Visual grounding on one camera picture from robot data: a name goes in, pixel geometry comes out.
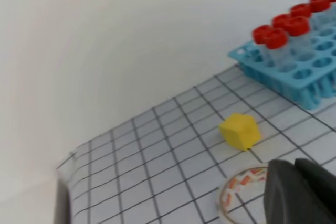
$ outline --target white wall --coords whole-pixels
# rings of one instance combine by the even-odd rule
[[[78,144],[233,62],[302,0],[0,0],[0,201]]]

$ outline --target black grid line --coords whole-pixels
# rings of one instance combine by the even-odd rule
[[[158,202],[156,201],[156,198],[154,197],[154,189],[153,189],[152,181],[150,179],[150,175],[149,175],[148,167],[147,167],[147,164],[146,164],[145,156],[143,154],[143,149],[142,149],[141,142],[140,142],[140,139],[139,139],[139,136],[138,136],[138,131],[137,131],[137,128],[135,127],[134,118],[132,118],[131,121],[132,121],[132,125],[133,125],[134,132],[135,132],[135,138],[137,140],[138,147],[139,147],[139,150],[140,150],[142,164],[143,164],[143,167],[145,169],[145,173],[146,173],[146,177],[147,177],[147,181],[148,181],[148,186],[149,186],[149,189],[150,189],[150,192],[151,192],[151,196],[153,197],[155,213],[156,213],[156,216],[158,218],[159,224],[161,224],[159,206],[157,204]]]
[[[89,153],[89,161],[92,159],[91,153]],[[88,165],[88,174],[91,173],[91,165]],[[88,178],[88,206],[91,206],[91,177]],[[87,211],[88,224],[91,224],[91,208]]]
[[[190,119],[188,118],[187,114],[185,113],[185,111],[183,110],[183,108],[181,107],[181,105],[179,104],[178,100],[174,97],[173,98],[174,101],[176,102],[177,106],[180,108],[180,110],[182,111],[183,115],[185,116],[186,120],[188,121],[190,127],[193,129],[194,133],[196,134],[196,136],[198,137],[198,139],[200,140],[201,144],[203,145],[203,147],[205,148],[206,152],[209,154],[210,158],[212,159],[212,161],[214,162],[214,164],[217,166],[219,172],[222,174],[222,176],[224,178],[227,178],[225,172],[223,171],[223,169],[219,166],[218,161],[215,159],[214,155],[212,155],[211,151],[209,150],[209,148],[206,146],[206,144],[204,143],[204,140],[202,139],[202,137],[200,136],[200,134],[198,133],[198,131],[195,129],[195,126],[193,125],[193,123],[190,121]]]
[[[196,155],[198,155],[198,154],[200,154],[200,153],[202,153],[202,152],[205,152],[205,150],[203,150],[203,151],[201,151],[201,152],[199,152],[199,153],[196,153],[196,154],[193,155],[193,156],[196,156]],[[230,159],[232,159],[232,158],[238,156],[238,155],[241,154],[241,153],[243,153],[243,151],[240,151],[240,152],[238,152],[238,153],[236,153],[236,154],[234,154],[234,155],[232,155],[232,156],[230,156],[230,157],[227,157],[226,159],[220,161],[218,164],[220,165],[220,164],[222,164],[222,163],[224,163],[224,162],[226,162],[226,161],[228,161],[228,160],[230,160]],[[188,158],[186,158],[186,159],[184,159],[184,160],[182,160],[182,161],[180,161],[180,162],[178,162],[178,163],[182,163],[182,162],[184,162],[185,160],[187,160],[187,159],[189,159],[189,158],[192,158],[193,156],[188,157]],[[168,169],[170,169],[170,168],[172,168],[172,167],[175,167],[175,166],[177,166],[177,163],[176,163],[175,165],[173,165],[173,166],[171,166],[171,167],[169,167],[169,168],[167,168],[167,169],[161,171],[160,173],[163,173],[164,171],[166,171],[166,170],[168,170]],[[172,189],[173,187],[175,187],[175,186],[177,186],[177,185],[179,185],[179,184],[182,184],[182,183],[186,182],[187,180],[190,180],[191,178],[194,178],[194,177],[198,176],[199,174],[202,174],[202,173],[206,172],[207,170],[210,170],[211,168],[216,167],[216,166],[217,166],[217,165],[214,164],[214,165],[212,165],[212,166],[210,166],[210,167],[208,167],[208,168],[206,168],[206,169],[204,169],[204,170],[202,170],[202,171],[200,171],[200,172],[198,172],[198,173],[196,173],[196,174],[194,174],[194,175],[188,177],[188,179],[186,179],[186,180],[182,180],[182,181],[176,183],[175,185],[172,185],[172,186],[170,186],[169,188],[164,189],[164,190],[162,190],[161,192],[159,192],[159,193],[157,193],[157,194],[154,194],[154,196],[149,197],[149,198],[147,198],[147,199],[145,199],[145,200],[143,200],[143,201],[141,201],[141,202],[135,204],[135,205],[132,206],[132,207],[129,207],[129,208],[127,208],[127,209],[124,209],[122,212],[125,212],[125,211],[127,211],[127,210],[129,210],[129,209],[131,209],[131,208],[133,208],[133,207],[135,207],[135,206],[137,206],[137,205],[139,205],[139,204],[141,204],[141,203],[143,203],[143,202],[145,202],[145,201],[147,201],[147,200],[153,198],[153,197],[156,197],[157,195],[160,195],[160,194],[162,194],[162,193],[164,193],[164,192],[166,192],[166,191]],[[129,190],[129,189],[131,189],[131,188],[133,188],[133,187],[135,187],[135,186],[136,186],[136,185],[134,185],[134,186],[132,186],[132,187],[130,187],[130,188],[127,188],[127,189],[125,189],[124,191],[120,191],[120,194],[123,193],[123,192],[125,192],[125,191],[127,191],[127,190]],[[213,192],[214,190],[215,190],[215,189],[212,189],[211,191],[209,191],[209,192],[203,194],[203,196],[206,195],[206,194],[208,194],[208,193]],[[97,205],[99,205],[99,204],[101,204],[101,203],[103,203],[103,202],[105,202],[105,201],[107,201],[107,200],[109,200],[109,199],[111,199],[111,198],[117,197],[117,196],[118,196],[118,195],[113,195],[113,196],[111,196],[111,197],[108,197],[108,198],[102,200],[101,202],[98,202],[98,203],[96,203],[95,205],[92,205],[91,207],[95,207],[95,206],[97,206]],[[83,212],[83,211],[85,211],[85,210],[87,210],[87,208],[80,210],[80,211],[77,212],[74,216],[78,215],[79,213],[81,213],[81,212]]]
[[[222,119],[225,120],[225,118],[220,114],[220,112],[218,110],[215,109],[215,107],[213,107],[213,105],[202,95],[202,93],[199,91],[199,89],[197,87],[194,87],[194,89],[196,90],[197,93],[199,93],[199,95],[205,100],[205,102],[215,111],[215,113]],[[257,159],[257,161],[259,161],[259,163],[262,163],[261,158],[259,158],[251,149],[249,149],[249,152]]]
[[[221,143],[215,143],[214,145],[210,146],[209,148],[213,148],[213,147],[215,147],[215,146],[217,146],[217,145],[219,145],[219,144],[221,144]],[[189,160],[189,159],[191,159],[191,158],[193,158],[193,157],[195,157],[195,156],[197,156],[197,155],[199,155],[199,154],[201,154],[201,153],[203,153],[203,152],[206,152],[206,150],[197,152],[197,153],[195,153],[194,155],[192,155],[192,156],[190,156],[190,157],[187,157],[187,158],[181,160],[180,163],[182,163],[182,162],[184,162],[184,161],[187,161],[187,160]],[[106,182],[104,182],[104,183],[102,183],[102,184],[100,184],[100,185],[98,185],[98,186],[92,187],[91,190],[96,189],[96,188],[98,188],[98,187],[101,187],[101,186],[103,186],[103,185],[106,185],[106,184],[108,184],[108,183],[110,183],[110,182],[116,180],[117,178],[121,177],[122,175],[124,175],[124,174],[126,174],[126,173],[129,173],[129,172],[131,172],[131,171],[133,171],[133,170],[135,170],[135,169],[141,167],[142,165],[143,165],[143,164],[141,164],[141,165],[139,165],[139,166],[137,166],[137,167],[135,167],[135,168],[133,168],[133,169],[131,169],[131,170],[129,170],[129,171],[123,173],[123,174],[119,174],[117,177],[115,177],[115,178],[113,178],[113,179],[111,179],[111,180],[108,180],[108,181],[106,181]],[[175,165],[172,165],[172,166],[170,166],[170,167],[168,167],[168,168],[165,168],[165,169],[163,169],[162,171],[160,171],[160,172],[158,172],[158,173],[156,173],[156,174],[154,174],[154,175],[152,175],[152,176],[149,176],[148,178],[154,178],[155,176],[157,176],[157,175],[159,175],[159,174],[162,174],[162,173],[164,173],[165,171],[167,171],[167,170],[169,170],[169,169],[171,169],[171,168],[173,168],[173,167],[175,167],[175,166],[177,166],[177,165],[175,164]],[[199,173],[197,173],[197,174],[195,174],[195,175],[199,175],[200,173],[205,172],[206,170],[203,170],[203,171],[201,171],[201,172],[199,172]],[[146,180],[147,180],[147,178],[144,179],[144,180],[142,180],[142,181],[140,181],[140,182],[138,182],[138,183],[136,183],[136,184],[134,184],[133,186],[131,186],[131,187],[129,187],[129,188],[123,190],[123,191],[120,191],[120,193],[123,193],[123,192],[125,192],[125,191],[130,190],[130,189],[132,189],[133,187],[136,187],[137,185],[141,184],[142,182],[145,182]],[[72,201],[74,201],[74,200],[80,198],[81,196],[83,196],[83,195],[86,194],[87,192],[88,192],[88,191],[84,191],[84,192],[82,192],[80,195],[78,195],[78,196],[76,196],[75,198],[73,198]]]
[[[237,207],[234,207],[233,209],[231,209],[231,210],[228,211],[228,212],[233,212],[233,211],[237,210],[238,208],[241,208],[243,205],[247,205],[247,204],[251,203],[252,201],[255,201],[256,199],[261,198],[262,196],[264,196],[264,194],[260,194],[260,195],[258,195],[258,196],[256,196],[256,197],[253,197],[252,199],[249,199],[249,200],[247,200],[246,202],[243,202],[242,205],[237,206]]]
[[[214,221],[216,221],[216,220],[218,220],[218,219],[219,219],[219,216],[217,216],[217,217],[215,217],[215,218],[213,218],[213,219],[207,221],[206,224],[210,224],[210,223],[212,223],[212,222],[214,222]]]
[[[307,157],[309,157],[313,162],[315,162],[316,164],[318,163],[314,158],[312,158],[305,150],[303,150],[299,145],[297,145],[292,139],[290,139],[287,135],[285,135],[283,133],[283,131],[281,131],[280,129],[278,129],[273,123],[271,123],[266,117],[264,117],[258,110],[256,110],[251,104],[249,104],[248,102],[246,102],[240,95],[238,95],[234,90],[232,90],[229,86],[227,86],[224,82],[222,82],[220,80],[220,78],[218,78],[218,76],[215,76],[215,78],[217,78],[218,81],[221,82],[221,84],[226,87],[228,90],[230,90],[233,94],[235,94],[236,96],[239,97],[239,99],[241,101],[243,101],[247,106],[249,106],[252,110],[254,110],[259,116],[261,116],[265,121],[267,121],[271,126],[273,126],[278,132],[280,132],[280,134],[286,138],[288,141],[290,141],[296,148],[300,149]]]
[[[113,129],[111,130],[110,134],[111,134],[112,150],[114,150],[115,149],[115,142],[113,141],[114,140]],[[117,160],[117,153],[116,152],[113,153],[113,159],[114,159],[114,161]],[[121,221],[121,224],[124,224],[125,221],[124,221],[124,214],[123,214],[123,211],[122,211],[123,207],[122,207],[122,198],[121,198],[121,193],[120,193],[121,189],[120,189],[119,170],[118,170],[117,163],[114,166],[114,172],[116,173],[116,181],[117,181],[117,193],[118,193],[117,197],[118,197],[118,204],[119,204],[119,211],[120,211],[120,221]]]
[[[211,128],[210,130],[204,132],[202,135],[209,133],[210,131],[214,130],[215,128],[217,128],[217,127]],[[186,142],[181,143],[181,144],[175,146],[173,149],[179,148],[179,147],[181,147],[181,146],[183,146],[183,145],[189,143],[190,141],[195,140],[196,138],[197,138],[197,137],[194,137],[194,138],[192,138],[192,139],[190,139],[190,140],[187,140]],[[150,159],[150,160],[148,160],[148,161],[145,161],[145,163],[147,164],[147,163],[149,163],[149,162],[151,162],[151,161],[153,161],[153,160],[155,160],[155,159],[157,159],[157,158],[159,158],[159,157],[162,157],[163,155],[165,155],[165,154],[167,154],[167,153],[169,153],[169,152],[170,152],[170,150],[168,150],[168,151],[166,151],[166,152],[164,152],[164,153],[158,155],[157,157],[154,157],[154,158],[152,158],[152,159]],[[119,160],[118,162],[121,162],[121,161],[123,161],[123,160],[125,160],[125,159],[127,159],[127,158],[129,158],[129,157],[131,157],[131,156],[133,156],[133,155],[135,155],[135,154],[138,154],[138,153],[139,153],[139,152],[133,153],[132,155],[127,156],[127,157],[125,157],[125,158]],[[97,172],[92,173],[91,176],[92,176],[92,175],[95,175],[95,174],[97,174],[97,173],[100,173],[100,172],[102,172],[102,171],[104,171],[104,170],[106,170],[106,169],[112,167],[112,166],[115,165],[116,163],[113,163],[113,164],[111,164],[111,165],[109,165],[109,166],[103,168],[102,170],[99,170],[99,171],[97,171]],[[136,167],[132,168],[131,170],[128,170],[127,172],[120,174],[119,176],[122,176],[122,175],[124,175],[124,174],[126,174],[126,173],[129,173],[129,172],[131,172],[131,171],[133,171],[133,170],[139,168],[140,166],[142,166],[142,165],[136,166]],[[75,187],[79,182],[81,182],[82,180],[84,180],[84,179],[86,179],[86,178],[88,178],[88,177],[89,177],[89,176],[85,176],[85,177],[81,178],[80,180],[78,180],[76,183],[73,184],[73,186],[72,186],[71,189],[74,189],[74,187]]]
[[[160,121],[160,119],[159,119],[159,117],[158,117],[158,115],[157,115],[157,113],[156,113],[155,108],[152,108],[152,110],[153,110],[154,115],[155,115],[155,117],[156,117],[156,119],[157,119],[157,122],[158,122],[158,124],[159,124],[159,126],[160,126],[160,128],[161,128],[161,131],[162,131],[162,133],[163,133],[163,135],[164,135],[164,137],[165,137],[165,139],[166,139],[167,145],[168,145],[169,149],[170,149],[171,152],[172,152],[173,158],[174,158],[174,160],[175,160],[175,162],[176,162],[176,164],[177,164],[177,167],[178,167],[178,169],[179,169],[179,171],[180,171],[180,174],[181,174],[181,176],[182,176],[182,179],[183,179],[184,182],[185,182],[185,186],[186,186],[186,188],[187,188],[187,190],[188,190],[188,192],[189,192],[189,194],[190,194],[190,196],[191,196],[191,198],[192,198],[192,200],[193,200],[193,202],[194,202],[194,205],[195,205],[195,208],[196,208],[196,210],[197,210],[197,213],[198,213],[198,215],[200,216],[200,218],[201,218],[201,220],[202,220],[202,223],[204,223],[205,221],[204,221],[203,215],[202,215],[202,213],[201,213],[201,210],[200,210],[200,208],[199,208],[199,205],[198,205],[197,202],[196,202],[194,193],[193,193],[193,191],[191,190],[191,187],[190,187],[190,185],[189,185],[189,182],[187,181],[187,179],[186,179],[186,177],[185,177],[185,174],[184,174],[184,172],[183,172],[183,170],[182,170],[182,168],[181,168],[181,166],[180,166],[179,160],[178,160],[177,157],[176,157],[176,154],[175,154],[175,152],[174,152],[174,150],[173,150],[173,147],[172,147],[171,143],[169,142],[167,133],[166,133],[164,127],[163,127],[162,124],[161,124],[161,121]]]
[[[245,209],[245,211],[247,212],[248,216],[250,217],[251,221],[253,222],[253,224],[257,224],[255,218],[252,216],[251,212],[248,210],[248,208],[246,207],[245,203],[243,202],[242,198],[240,197],[240,195],[238,193],[235,193],[238,201],[241,203],[242,207]]]
[[[65,160],[63,160],[62,161],[62,163],[60,163],[57,167],[56,167],[56,169],[60,169],[62,166],[64,166],[71,158],[73,158],[75,156],[75,153],[74,152],[70,152],[69,153],[69,156],[65,159]]]

